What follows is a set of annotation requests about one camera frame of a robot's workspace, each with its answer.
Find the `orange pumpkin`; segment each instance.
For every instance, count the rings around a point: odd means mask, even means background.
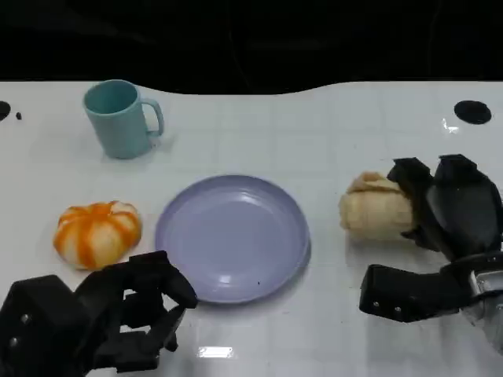
[[[141,238],[141,219],[126,203],[69,207],[61,216],[53,244],[77,269],[102,269],[119,261]]]

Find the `bread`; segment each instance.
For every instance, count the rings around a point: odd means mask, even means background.
[[[379,173],[356,178],[339,202],[340,225],[352,236],[396,240],[414,228],[410,201],[398,184]]]

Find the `table surface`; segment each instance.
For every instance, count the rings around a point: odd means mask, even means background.
[[[396,324],[358,311],[371,263],[434,272],[441,255],[406,244],[352,243],[337,204],[363,170],[386,174],[392,159],[463,153],[503,187],[503,84],[358,82],[280,96],[187,96],[141,88],[158,100],[167,132],[145,156],[103,156],[82,106],[88,82],[3,82],[13,113],[0,123],[0,300],[14,280],[56,273],[74,289],[85,274],[52,247],[68,206],[119,199],[145,224],[134,254],[154,250],[163,207],[187,185],[215,174],[271,180],[302,207],[312,233],[306,272],[262,302],[201,306],[178,330],[180,347],[156,371],[186,376],[499,375],[497,355],[462,315]],[[483,126],[453,113],[461,100],[485,102]],[[21,112],[22,120],[14,114]],[[146,108],[148,120],[154,115]],[[112,376],[112,369],[91,376]]]

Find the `plate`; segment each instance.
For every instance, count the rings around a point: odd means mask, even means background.
[[[310,236],[282,188],[243,175],[189,186],[167,205],[156,249],[194,287],[199,300],[240,303],[275,292],[309,261]]]

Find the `mug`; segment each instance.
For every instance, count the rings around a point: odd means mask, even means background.
[[[159,130],[149,131],[143,104],[156,112]],[[105,154],[115,159],[133,159],[150,148],[149,136],[164,132],[164,119],[157,101],[141,98],[137,87],[124,80],[100,82],[87,90],[84,108]]]

